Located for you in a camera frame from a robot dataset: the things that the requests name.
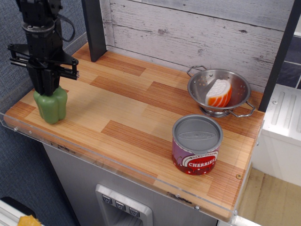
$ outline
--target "metal colander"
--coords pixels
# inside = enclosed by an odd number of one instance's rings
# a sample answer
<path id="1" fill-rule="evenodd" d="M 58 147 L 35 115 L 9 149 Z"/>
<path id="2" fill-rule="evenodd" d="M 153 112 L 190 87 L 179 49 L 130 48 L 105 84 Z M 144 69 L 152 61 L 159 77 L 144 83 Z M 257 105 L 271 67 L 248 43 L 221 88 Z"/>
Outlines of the metal colander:
<path id="1" fill-rule="evenodd" d="M 190 74 L 192 68 L 196 67 L 203 67 L 205 70 L 200 71 L 195 75 Z M 247 117 L 252 115 L 255 110 L 255 107 L 247 102 L 251 95 L 251 87 L 247 80 L 241 75 L 224 69 L 206 69 L 203 65 L 192 66 L 187 71 L 187 74 L 191 77 L 187 86 L 188 92 L 199 104 L 204 114 L 213 117 L 224 117 L 231 113 L 236 117 Z M 205 104 L 206 94 L 217 79 L 228 80 L 232 86 L 231 99 L 225 107 L 213 107 Z M 233 113 L 233 109 L 244 103 L 247 103 L 253 108 L 249 114 L 236 115 Z"/>

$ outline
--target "pink can label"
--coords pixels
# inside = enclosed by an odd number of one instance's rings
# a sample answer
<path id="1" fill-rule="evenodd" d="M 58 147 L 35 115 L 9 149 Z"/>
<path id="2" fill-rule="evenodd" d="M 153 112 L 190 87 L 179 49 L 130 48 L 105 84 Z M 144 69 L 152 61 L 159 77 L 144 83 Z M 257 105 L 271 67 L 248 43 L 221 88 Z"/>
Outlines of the pink can label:
<path id="1" fill-rule="evenodd" d="M 210 172 L 217 160 L 218 148 L 205 155 L 195 155 L 180 147 L 173 139 L 173 161 L 175 166 L 184 173 L 201 175 Z"/>

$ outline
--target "can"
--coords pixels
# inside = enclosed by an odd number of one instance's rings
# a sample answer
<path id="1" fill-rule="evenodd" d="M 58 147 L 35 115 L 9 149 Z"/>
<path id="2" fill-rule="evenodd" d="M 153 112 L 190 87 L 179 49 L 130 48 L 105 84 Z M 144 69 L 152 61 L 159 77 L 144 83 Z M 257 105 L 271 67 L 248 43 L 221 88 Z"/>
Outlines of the can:
<path id="1" fill-rule="evenodd" d="M 210 172 L 217 160 L 223 138 L 220 125 L 208 116 L 190 114 L 173 126 L 172 159 L 175 166 L 190 175 Z"/>

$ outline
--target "wooden floor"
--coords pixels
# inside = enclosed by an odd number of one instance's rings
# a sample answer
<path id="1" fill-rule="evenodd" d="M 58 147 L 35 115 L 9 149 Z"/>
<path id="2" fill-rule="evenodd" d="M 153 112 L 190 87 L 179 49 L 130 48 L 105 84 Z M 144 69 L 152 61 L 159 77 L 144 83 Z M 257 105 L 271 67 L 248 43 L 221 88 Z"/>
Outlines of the wooden floor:
<path id="1" fill-rule="evenodd" d="M 301 225 L 301 187 L 252 169 L 238 215 L 261 226 Z"/>

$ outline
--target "whitewashed wood wall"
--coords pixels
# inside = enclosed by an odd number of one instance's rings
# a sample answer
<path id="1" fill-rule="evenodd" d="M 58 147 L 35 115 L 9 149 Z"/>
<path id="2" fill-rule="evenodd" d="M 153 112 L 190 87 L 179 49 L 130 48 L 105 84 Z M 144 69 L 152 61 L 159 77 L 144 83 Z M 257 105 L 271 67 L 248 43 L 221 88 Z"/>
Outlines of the whitewashed wood wall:
<path id="1" fill-rule="evenodd" d="M 263 92 L 293 0 L 100 0 L 107 49 L 186 71 L 239 73 Z"/>

